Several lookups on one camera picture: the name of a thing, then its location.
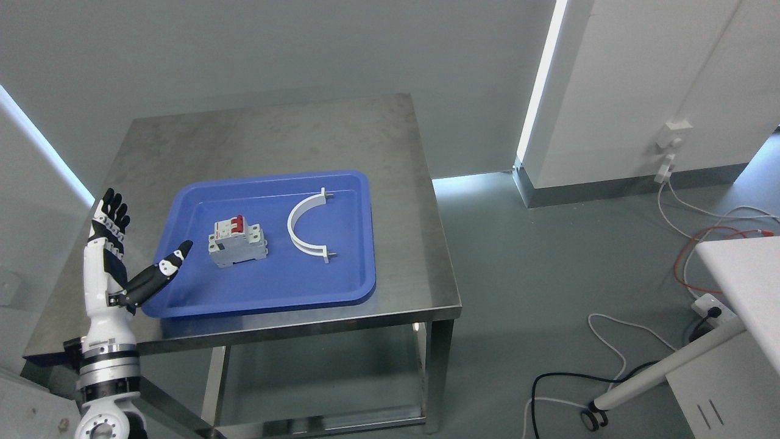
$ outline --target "blue tray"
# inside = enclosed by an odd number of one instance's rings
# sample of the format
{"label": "blue tray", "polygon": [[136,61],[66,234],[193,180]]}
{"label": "blue tray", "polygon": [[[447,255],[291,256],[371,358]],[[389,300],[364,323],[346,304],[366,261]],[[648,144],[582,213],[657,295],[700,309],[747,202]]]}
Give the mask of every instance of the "blue tray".
{"label": "blue tray", "polygon": [[[298,250],[287,233],[290,211],[320,187],[334,197],[304,213],[296,235],[338,253],[329,264]],[[238,214],[260,223],[268,257],[220,269],[208,254],[208,235],[214,222]],[[173,282],[142,308],[149,316],[347,305],[365,300],[376,285],[368,179],[355,170],[191,184],[174,199],[154,260],[186,239],[192,250]]]}

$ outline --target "white cable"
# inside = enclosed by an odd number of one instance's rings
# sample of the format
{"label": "white cable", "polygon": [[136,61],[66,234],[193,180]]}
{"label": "white cable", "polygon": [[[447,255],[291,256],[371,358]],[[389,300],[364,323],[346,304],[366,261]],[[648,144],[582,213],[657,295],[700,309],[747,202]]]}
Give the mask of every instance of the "white cable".
{"label": "white cable", "polygon": [[[719,218],[720,220],[717,222],[717,224],[720,224],[721,221],[723,221],[723,220],[730,220],[730,219],[731,220],[733,220],[733,219],[734,220],[748,220],[748,219],[749,220],[751,220],[751,219],[752,220],[758,220],[758,219],[761,219],[761,218],[772,218],[773,220],[775,220],[778,223],[780,223],[780,216],[773,215],[773,214],[767,212],[766,210],[760,209],[758,207],[753,207],[752,205],[740,205],[740,206],[737,206],[734,209],[729,210],[725,215],[718,215],[717,213],[712,213],[712,212],[704,210],[704,209],[702,209],[700,207],[696,207],[695,205],[692,205],[692,204],[684,202],[683,200],[680,199],[680,197],[677,196],[677,193],[675,192],[674,188],[672,187],[672,181],[670,179],[669,182],[664,182],[661,185],[661,187],[658,188],[658,196],[656,197],[656,203],[658,204],[658,211],[661,213],[661,216],[663,216],[664,221],[666,221],[666,223],[672,229],[677,230],[678,233],[680,233],[684,237],[687,237],[688,239],[692,239],[691,236],[688,235],[687,233],[683,232],[682,230],[680,230],[674,224],[672,224],[672,222],[669,221],[669,218],[664,213],[664,209],[661,207],[661,192],[664,190],[664,186],[667,186],[667,185],[669,186],[669,190],[671,191],[671,193],[674,196],[675,200],[677,200],[678,202],[680,202],[684,206],[687,206],[687,207],[689,207],[689,208],[691,208],[693,210],[696,210],[697,212],[701,212],[701,213],[704,213],[706,215],[714,216],[715,218]],[[732,216],[731,215],[731,213],[733,213],[733,212],[735,212],[736,210],[739,210],[739,209],[754,210],[756,212],[763,213],[763,215],[755,215],[755,216]]]}
{"label": "white cable", "polygon": [[[721,223],[723,222],[723,220],[726,220],[728,218],[728,214],[729,213],[734,212],[735,210],[741,209],[741,208],[744,208],[744,207],[746,207],[746,206],[738,206],[738,207],[735,207],[734,209],[729,210],[724,216],[721,216],[721,218],[718,221],[716,221],[715,224],[712,225],[712,227],[720,226]],[[694,244],[693,247],[690,249],[690,252],[688,252],[688,256],[685,258],[685,262],[682,265],[682,267],[683,267],[682,268],[682,274],[683,274],[682,275],[682,281],[685,282],[686,284],[688,284],[688,262],[690,262],[690,259],[693,257],[693,250],[696,248],[696,246],[698,245],[699,242],[703,242],[705,239],[707,239],[707,237],[710,236],[710,233],[713,230],[714,230],[714,228],[712,228],[710,230],[707,230],[707,233],[702,235],[701,238],[699,238],[698,242],[696,244]],[[695,290],[693,288],[689,287],[688,285],[686,285],[685,288],[688,290],[690,295],[693,296],[693,300],[694,301],[696,301],[698,298],[701,297],[701,294],[695,292]]]}
{"label": "white cable", "polygon": [[663,217],[664,217],[664,221],[666,221],[666,223],[667,223],[667,224],[668,224],[668,225],[669,225],[669,226],[670,226],[672,229],[674,229],[674,230],[677,230],[677,232],[678,232],[678,233],[680,233],[682,236],[684,236],[684,237],[686,237],[686,238],[690,239],[690,238],[691,238],[691,237],[690,237],[690,235],[688,235],[687,233],[685,233],[685,232],[683,232],[682,230],[678,229],[678,228],[677,228],[677,226],[675,226],[674,224],[672,224],[672,221],[669,221],[669,218],[667,218],[667,217],[666,217],[666,214],[664,213],[664,209],[662,209],[662,208],[661,208],[661,191],[663,191],[663,190],[664,190],[664,186],[666,186],[666,183],[663,183],[663,184],[661,185],[661,187],[659,187],[659,188],[658,188],[658,196],[656,196],[656,198],[655,198],[655,201],[656,201],[656,202],[657,202],[657,204],[658,204],[658,211],[661,213],[661,216],[663,216]]}
{"label": "white cable", "polygon": [[[600,334],[599,334],[599,333],[596,331],[596,329],[595,329],[595,328],[593,328],[593,322],[592,322],[592,320],[591,320],[591,319],[593,319],[593,317],[603,317],[603,318],[605,318],[605,319],[609,319],[609,320],[611,320],[611,321],[613,321],[613,322],[620,323],[620,324],[622,324],[622,325],[627,325],[627,326],[630,326],[630,327],[635,327],[635,328],[639,328],[639,329],[641,329],[641,330],[645,330],[645,331],[649,332],[650,334],[653,334],[653,336],[654,336],[654,337],[656,337],[656,338],[657,338],[659,341],[661,341],[661,343],[663,343],[663,344],[666,344],[666,347],[667,347],[667,348],[669,348],[669,349],[672,349],[674,352],[677,352],[677,349],[676,349],[674,346],[672,346],[671,344],[669,344],[669,342],[668,342],[668,341],[664,340],[664,338],[663,338],[663,337],[661,337],[661,336],[660,336],[660,335],[658,335],[658,334],[657,334],[657,333],[656,333],[654,330],[652,330],[652,329],[650,329],[650,328],[648,328],[648,327],[645,327],[645,326],[642,326],[642,325],[640,325],[640,324],[636,324],[636,323],[626,322],[626,321],[624,321],[624,320],[616,319],[615,317],[607,316],[606,314],[600,314],[600,313],[598,313],[598,312],[594,312],[594,313],[592,313],[592,314],[589,314],[589,315],[588,315],[588,317],[587,317],[587,325],[590,327],[590,331],[591,331],[591,332],[593,332],[593,335],[595,335],[596,337],[598,337],[598,339],[599,339],[599,340],[601,340],[601,343],[604,343],[604,344],[606,344],[608,348],[610,348],[610,349],[611,349],[611,350],[612,350],[612,351],[613,351],[615,354],[617,354],[617,355],[618,355],[618,357],[620,357],[620,360],[622,361],[622,366],[620,367],[620,372],[618,372],[618,374],[617,374],[617,375],[615,375],[615,378],[612,378],[613,380],[617,380],[618,378],[620,378],[620,376],[621,376],[621,375],[623,375],[623,372],[625,372],[625,371],[626,371],[626,357],[624,357],[624,356],[623,356],[623,354],[622,354],[622,353],[620,353],[620,351],[619,351],[619,350],[618,350],[618,349],[617,349],[615,346],[612,346],[611,344],[609,344],[609,343],[608,343],[608,342],[607,342],[607,341],[606,341],[606,340],[605,340],[605,339],[604,339],[604,338],[603,338],[603,337],[602,337],[602,336],[601,336],[601,335],[600,335]],[[610,391],[610,390],[612,390],[612,388],[613,388],[614,386],[615,386],[615,383],[610,383],[610,384],[609,384],[609,386],[607,387],[607,391]]]}
{"label": "white cable", "polygon": [[[559,404],[567,404],[567,405],[573,405],[574,407],[579,407],[580,409],[587,410],[587,406],[582,404],[577,404],[576,402],[566,401],[565,399],[557,399],[557,398],[547,398],[546,396],[537,396],[536,401],[550,401],[550,402],[557,402]],[[526,408],[523,410],[523,436],[521,439],[526,439],[526,431],[528,427],[528,407],[531,405],[531,399],[528,398],[528,402],[526,402]]]}
{"label": "white cable", "polygon": [[[767,211],[765,211],[763,209],[759,209],[758,207],[753,207],[753,206],[750,206],[750,205],[741,205],[741,206],[735,207],[734,209],[729,210],[725,215],[718,215],[717,213],[709,212],[707,210],[702,209],[701,207],[696,207],[695,205],[686,203],[683,200],[681,200],[680,197],[677,196],[677,192],[675,192],[675,188],[672,187],[672,178],[671,177],[669,178],[668,183],[664,183],[664,184],[668,184],[669,185],[669,191],[672,193],[672,196],[674,196],[675,200],[677,200],[678,202],[680,202],[681,204],[683,204],[683,205],[685,205],[687,207],[690,207],[693,210],[696,210],[698,212],[707,214],[709,216],[714,216],[715,218],[722,218],[722,219],[725,219],[725,220],[730,220],[730,219],[731,220],[733,220],[733,219],[734,220],[748,220],[748,219],[749,220],[751,220],[751,219],[752,220],[757,220],[759,218],[772,218],[773,220],[775,220],[778,223],[780,223],[780,216],[773,215],[773,214],[771,214],[771,213],[769,213],[769,212],[767,212]],[[763,215],[758,215],[758,216],[731,216],[730,214],[732,212],[734,212],[735,210],[737,210],[737,209],[751,209],[751,210],[755,210],[756,212],[761,212],[761,213],[763,213]]]}

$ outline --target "baseboard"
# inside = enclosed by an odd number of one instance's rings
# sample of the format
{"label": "baseboard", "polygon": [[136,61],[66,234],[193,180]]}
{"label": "baseboard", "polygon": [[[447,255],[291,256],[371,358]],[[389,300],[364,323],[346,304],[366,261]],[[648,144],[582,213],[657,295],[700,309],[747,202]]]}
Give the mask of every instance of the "baseboard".
{"label": "baseboard", "polygon": [[[675,189],[732,184],[746,166],[747,163],[740,163],[703,170],[675,172]],[[520,195],[523,197],[523,202],[529,208],[649,194],[658,190],[658,183],[653,181],[655,175],[539,188],[534,187],[522,166],[516,166],[512,176]]]}

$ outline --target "gray floor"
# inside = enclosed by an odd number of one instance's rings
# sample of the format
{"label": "gray floor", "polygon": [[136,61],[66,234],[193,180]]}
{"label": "gray floor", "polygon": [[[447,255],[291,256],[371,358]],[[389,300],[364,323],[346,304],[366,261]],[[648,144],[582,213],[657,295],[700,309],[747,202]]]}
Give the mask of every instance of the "gray floor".
{"label": "gray floor", "polygon": [[[773,137],[732,186],[680,191],[705,208],[759,205],[780,212],[780,137]],[[548,371],[600,376],[619,359],[587,328],[602,312],[654,328],[673,344],[696,315],[671,267],[685,239],[659,216],[655,195],[526,209],[507,173],[434,182],[463,298],[446,390],[446,418],[436,437],[520,437],[533,378]],[[664,193],[666,212],[694,232],[714,221]],[[780,231],[777,223],[764,228]],[[694,260],[692,278],[708,279]],[[668,354],[642,331],[605,321],[603,335],[624,351],[629,368]],[[144,358],[144,372],[200,411],[208,352]],[[393,327],[234,348],[225,421],[250,422],[416,402],[410,329]],[[588,402],[604,390],[573,378],[550,378],[539,395]],[[576,409],[540,402],[542,438],[692,437],[671,390],[661,385],[610,412],[589,433]],[[155,426],[151,437],[166,437]],[[406,427],[352,437],[421,437]]]}

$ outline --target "red switch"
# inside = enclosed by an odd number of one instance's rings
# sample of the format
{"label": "red switch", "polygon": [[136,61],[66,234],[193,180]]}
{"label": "red switch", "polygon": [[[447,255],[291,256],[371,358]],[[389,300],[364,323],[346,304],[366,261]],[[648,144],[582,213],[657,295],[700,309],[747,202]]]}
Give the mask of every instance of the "red switch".
{"label": "red switch", "polygon": [[233,233],[243,233],[243,216],[238,215],[236,218],[232,219],[230,223],[233,225],[233,227],[230,228],[230,231]]}

